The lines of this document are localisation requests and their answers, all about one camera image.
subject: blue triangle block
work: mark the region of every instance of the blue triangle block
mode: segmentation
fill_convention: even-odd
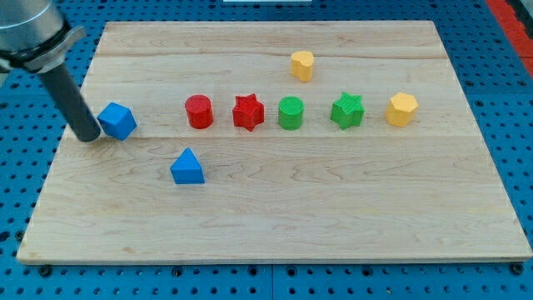
[[[182,155],[170,167],[170,172],[176,184],[205,183],[202,165],[192,153],[190,148],[183,151]]]

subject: toy block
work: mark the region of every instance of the toy block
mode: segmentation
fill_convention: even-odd
[[[339,124],[342,130],[361,125],[365,108],[361,101],[361,95],[351,95],[342,92],[341,98],[333,103],[331,109],[331,120]]]
[[[257,124],[265,122],[265,107],[257,101],[256,94],[236,96],[237,104],[233,108],[233,124],[253,131]]]
[[[202,165],[188,147],[170,167],[170,172],[176,184],[205,183]]]
[[[191,127],[205,129],[213,124],[211,100],[204,95],[193,95],[185,101],[185,110]]]
[[[418,102],[415,96],[399,92],[389,101],[385,111],[386,121],[390,125],[404,127],[415,118],[417,109]]]
[[[132,111],[120,104],[109,103],[97,117],[106,135],[124,141],[137,127]]]
[[[294,96],[284,97],[278,105],[278,123],[283,129],[300,128],[303,121],[303,101]]]
[[[298,51],[291,55],[291,75],[307,83],[313,77],[313,64],[315,58],[309,51]]]

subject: wooden board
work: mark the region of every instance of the wooden board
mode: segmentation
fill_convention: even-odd
[[[301,83],[290,55],[315,53]],[[443,263],[531,257],[432,22],[111,22],[82,89],[99,113],[117,101],[138,129],[83,143],[67,130],[18,251],[23,263]],[[329,120],[341,92],[366,115]],[[416,95],[415,121],[386,123],[388,99]],[[187,97],[212,99],[194,130]],[[232,125],[236,95],[266,121]],[[284,131],[276,105],[306,104]],[[186,147],[205,185],[177,186]]]

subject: blue block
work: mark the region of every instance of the blue block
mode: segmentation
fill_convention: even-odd
[[[182,155],[170,167],[170,172],[176,184],[205,183],[202,166],[190,148],[185,149]]]
[[[132,133],[137,127],[132,111],[120,104],[109,103],[98,115],[98,121],[106,135],[121,141]]]

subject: blue perforated table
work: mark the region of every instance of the blue perforated table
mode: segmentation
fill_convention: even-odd
[[[67,55],[81,84],[106,21],[433,20],[528,238],[533,236],[533,82],[482,1],[58,0],[88,36]],[[31,74],[0,89],[0,298],[531,298],[533,264],[26,267],[18,239],[64,121]]]

